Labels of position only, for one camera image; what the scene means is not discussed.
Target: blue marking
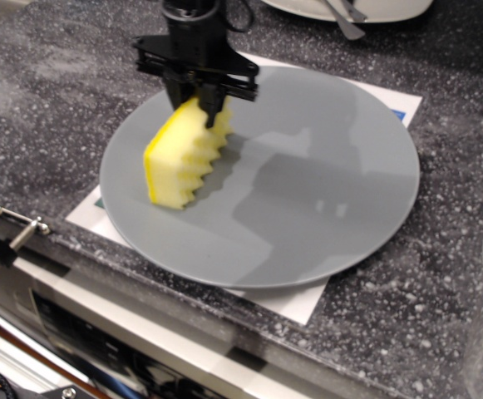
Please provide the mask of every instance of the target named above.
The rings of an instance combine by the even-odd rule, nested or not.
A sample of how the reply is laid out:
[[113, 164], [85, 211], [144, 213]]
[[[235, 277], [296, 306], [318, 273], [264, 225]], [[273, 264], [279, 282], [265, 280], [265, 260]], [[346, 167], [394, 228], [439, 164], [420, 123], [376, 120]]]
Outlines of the blue marking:
[[402, 112], [402, 111], [397, 111], [397, 110], [391, 110], [394, 112], [394, 115], [397, 116], [397, 118], [400, 120], [400, 121], [403, 121], [404, 120], [404, 117], [406, 116], [406, 113], [405, 112]]

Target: screw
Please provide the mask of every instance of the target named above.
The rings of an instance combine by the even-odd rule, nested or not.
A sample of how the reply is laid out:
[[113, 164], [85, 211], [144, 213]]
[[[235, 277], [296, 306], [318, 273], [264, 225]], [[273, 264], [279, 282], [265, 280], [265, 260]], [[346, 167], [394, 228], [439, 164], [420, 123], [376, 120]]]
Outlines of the screw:
[[62, 399], [75, 399], [76, 391], [73, 388], [66, 388], [62, 391]]

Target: metal clamp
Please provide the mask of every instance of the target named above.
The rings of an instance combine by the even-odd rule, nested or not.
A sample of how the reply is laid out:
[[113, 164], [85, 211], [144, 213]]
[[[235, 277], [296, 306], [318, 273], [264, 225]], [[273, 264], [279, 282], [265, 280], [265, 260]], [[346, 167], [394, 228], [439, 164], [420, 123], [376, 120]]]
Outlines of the metal clamp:
[[42, 218], [39, 216], [35, 219], [30, 219], [22, 214], [18, 214], [9, 209], [5, 209], [0, 205], [0, 215], [7, 215], [14, 219], [28, 223], [28, 225], [10, 242], [5, 244], [0, 240], [0, 264], [10, 266], [13, 260], [17, 257], [16, 252], [32, 237], [32, 235], [39, 231], [41, 234], [47, 235], [51, 233], [51, 229], [45, 223], [42, 223]]

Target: metal utensil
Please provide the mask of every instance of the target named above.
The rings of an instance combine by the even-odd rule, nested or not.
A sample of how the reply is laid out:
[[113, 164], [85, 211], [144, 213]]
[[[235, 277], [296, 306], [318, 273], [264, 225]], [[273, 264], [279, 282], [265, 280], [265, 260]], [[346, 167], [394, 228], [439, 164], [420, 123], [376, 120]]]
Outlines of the metal utensil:
[[367, 20], [367, 16], [352, 5], [353, 0], [341, 0], [341, 2], [354, 22], [365, 22]]
[[357, 40], [365, 36], [365, 32], [345, 19], [345, 17], [343, 17], [338, 10], [333, 7], [333, 5], [330, 3], [330, 0], [325, 0], [325, 3], [332, 12], [333, 17], [338, 23], [338, 26], [341, 29], [341, 32], [343, 32], [345, 38], [348, 40]]

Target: white plate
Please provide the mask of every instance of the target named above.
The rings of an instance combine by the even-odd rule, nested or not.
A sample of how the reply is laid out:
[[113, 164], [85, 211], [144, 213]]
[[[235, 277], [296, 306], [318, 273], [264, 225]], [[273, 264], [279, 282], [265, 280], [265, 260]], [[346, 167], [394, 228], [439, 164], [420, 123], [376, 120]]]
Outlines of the white plate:
[[[269, 6], [291, 12], [302, 17], [335, 21], [325, 0], [262, 0]], [[349, 21], [341, 0], [331, 0], [332, 5]], [[367, 15], [365, 22], [396, 22], [418, 17], [424, 13], [433, 0], [356, 0], [354, 7]]]
[[172, 114], [162, 92], [114, 134], [101, 164], [106, 212], [140, 254], [227, 288], [312, 282], [365, 259], [400, 228], [419, 163], [376, 97], [304, 69], [262, 67], [255, 103], [233, 99], [235, 133], [185, 210], [152, 205], [142, 154]]

